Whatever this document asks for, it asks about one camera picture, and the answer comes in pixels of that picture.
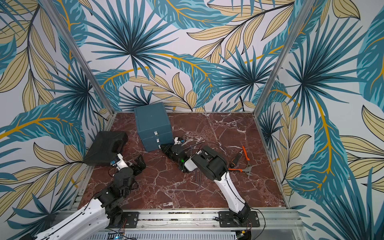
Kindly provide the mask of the teal drawer cabinet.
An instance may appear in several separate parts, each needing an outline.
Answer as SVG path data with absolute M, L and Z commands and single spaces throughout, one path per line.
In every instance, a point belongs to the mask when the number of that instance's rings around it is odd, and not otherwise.
M 174 142 L 172 127 L 164 103 L 134 109 L 137 132 L 146 152 L 159 150 L 162 144 Z

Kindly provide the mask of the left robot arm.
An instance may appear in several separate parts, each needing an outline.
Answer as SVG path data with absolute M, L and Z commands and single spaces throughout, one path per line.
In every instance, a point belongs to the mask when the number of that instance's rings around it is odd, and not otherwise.
M 138 188 L 136 176 L 146 168 L 142 155 L 135 158 L 135 163 L 127 165 L 121 154 L 111 162 L 117 171 L 112 181 L 80 210 L 53 227 L 36 234 L 26 234 L 22 240 L 85 240 L 94 233 L 107 227 L 120 227 L 125 223 L 122 201 L 132 190 Z

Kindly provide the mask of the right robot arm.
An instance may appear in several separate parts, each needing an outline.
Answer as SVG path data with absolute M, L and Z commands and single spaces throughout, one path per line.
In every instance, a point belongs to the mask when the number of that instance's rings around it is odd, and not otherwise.
M 235 188 L 227 162 L 215 150 L 204 146 L 189 157 L 182 145 L 162 144 L 160 147 L 166 157 L 178 165 L 181 172 L 190 173 L 199 169 L 209 180 L 217 184 L 233 214 L 235 224 L 248 222 L 251 208 Z

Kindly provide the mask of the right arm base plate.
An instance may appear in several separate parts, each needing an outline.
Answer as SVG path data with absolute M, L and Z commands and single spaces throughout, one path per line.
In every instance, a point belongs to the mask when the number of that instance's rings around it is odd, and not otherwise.
M 252 211 L 245 219 L 241 219 L 237 214 L 231 211 L 220 211 L 215 220 L 219 222 L 221 228 L 258 228 L 260 221 L 257 212 Z

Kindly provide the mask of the dark pencil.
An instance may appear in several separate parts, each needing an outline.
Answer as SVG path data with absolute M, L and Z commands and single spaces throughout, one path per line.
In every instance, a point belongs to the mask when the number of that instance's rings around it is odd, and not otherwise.
M 191 146 L 189 146 L 189 147 L 184 148 L 184 151 L 186 151 L 186 150 L 188 150 L 188 149 L 191 149 L 192 147 L 197 146 L 197 145 L 200 145 L 200 144 L 205 143 L 205 142 L 206 142 L 205 140 L 204 140 L 204 141 L 200 141 L 200 142 L 198 142 L 198 143 L 196 143 L 196 144 L 194 144 L 194 145 L 191 145 Z

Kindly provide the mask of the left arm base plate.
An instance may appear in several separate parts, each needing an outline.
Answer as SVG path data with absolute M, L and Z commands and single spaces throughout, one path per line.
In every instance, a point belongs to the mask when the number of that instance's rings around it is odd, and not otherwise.
M 135 229 L 138 224 L 139 212 L 122 212 L 112 217 L 108 228 Z

